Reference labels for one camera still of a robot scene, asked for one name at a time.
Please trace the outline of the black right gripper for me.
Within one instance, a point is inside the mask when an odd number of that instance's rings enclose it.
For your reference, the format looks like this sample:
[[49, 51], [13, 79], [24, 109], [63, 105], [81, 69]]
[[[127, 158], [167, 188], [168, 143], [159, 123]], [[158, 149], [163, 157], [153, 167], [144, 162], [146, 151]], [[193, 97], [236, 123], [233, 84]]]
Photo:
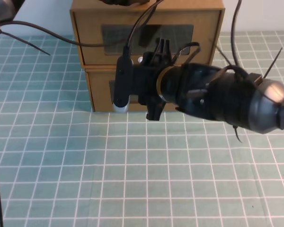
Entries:
[[138, 96], [139, 104], [147, 106], [146, 119], [149, 121], [159, 121], [165, 108], [166, 102], [147, 102], [147, 99], [157, 96], [155, 84], [158, 74], [171, 63], [170, 41], [157, 38], [154, 52], [145, 52], [142, 61], [134, 65], [132, 92], [133, 95]]

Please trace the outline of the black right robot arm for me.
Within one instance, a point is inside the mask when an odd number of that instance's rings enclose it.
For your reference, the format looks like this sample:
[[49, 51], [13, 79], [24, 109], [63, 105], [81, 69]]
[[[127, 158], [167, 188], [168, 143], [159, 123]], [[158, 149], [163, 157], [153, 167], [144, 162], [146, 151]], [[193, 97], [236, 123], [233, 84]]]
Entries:
[[284, 130], [284, 85], [243, 68], [185, 62], [175, 65], [169, 46], [157, 41], [153, 52], [133, 67], [132, 93], [158, 121], [166, 104], [192, 117], [226, 122], [260, 134]]

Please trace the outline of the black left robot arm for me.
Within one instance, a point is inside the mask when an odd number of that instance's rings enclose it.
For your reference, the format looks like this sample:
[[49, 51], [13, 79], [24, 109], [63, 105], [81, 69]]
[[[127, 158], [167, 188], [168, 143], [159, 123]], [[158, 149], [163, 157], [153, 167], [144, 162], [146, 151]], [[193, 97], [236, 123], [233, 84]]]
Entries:
[[0, 23], [13, 20], [24, 2], [25, 0], [0, 0]]

